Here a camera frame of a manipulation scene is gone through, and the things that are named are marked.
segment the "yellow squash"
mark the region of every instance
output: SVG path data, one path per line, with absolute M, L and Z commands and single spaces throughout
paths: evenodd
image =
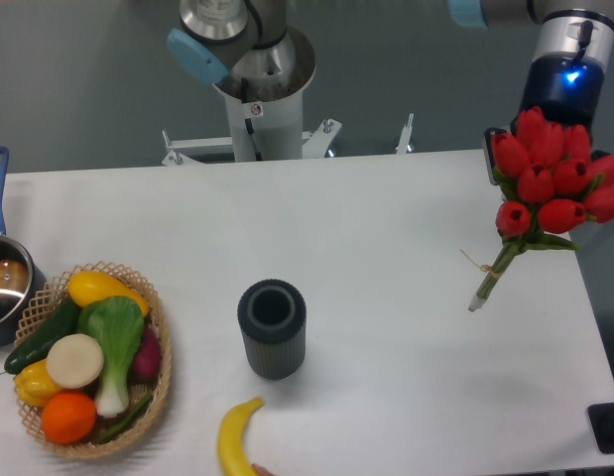
M 106 273 L 96 271 L 75 273 L 68 281 L 68 294 L 81 307 L 87 307 L 93 302 L 113 296 L 125 296 L 132 298 L 139 305 L 144 317 L 150 312 L 150 305 L 139 293 Z

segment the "saucepan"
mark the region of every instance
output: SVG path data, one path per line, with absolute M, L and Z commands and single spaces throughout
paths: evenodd
M 0 346 L 16 339 L 22 311 L 46 281 L 25 247 L 6 236 L 2 195 L 8 165 L 9 150 L 0 147 Z

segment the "yellow bell pepper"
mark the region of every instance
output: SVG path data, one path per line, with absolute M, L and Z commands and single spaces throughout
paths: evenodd
M 63 390 L 49 376 L 47 359 L 25 367 L 14 382 L 18 398 L 31 407 L 44 407 L 52 396 Z

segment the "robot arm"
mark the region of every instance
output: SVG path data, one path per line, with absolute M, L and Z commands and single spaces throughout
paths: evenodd
M 462 26 L 542 25 L 520 110 L 590 129 L 614 42 L 613 0 L 449 0 Z
M 182 0 L 180 14 L 184 32 L 172 30 L 168 47 L 188 73 L 210 84 L 287 32 L 285 0 Z

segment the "white table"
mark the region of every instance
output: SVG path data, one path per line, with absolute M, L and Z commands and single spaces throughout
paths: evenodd
M 0 377 L 0 474 L 218 476 L 220 419 L 256 395 L 247 451 L 279 476 L 613 465 L 586 414 L 614 383 L 574 255 L 518 258 L 467 310 L 484 275 L 459 249 L 494 260 L 499 200 L 481 151 L 8 176 L 8 235 L 48 277 L 140 271 L 175 353 L 162 424 L 98 462 L 46 453 Z M 236 321 L 268 278 L 307 302 L 307 357 L 279 382 L 250 369 Z

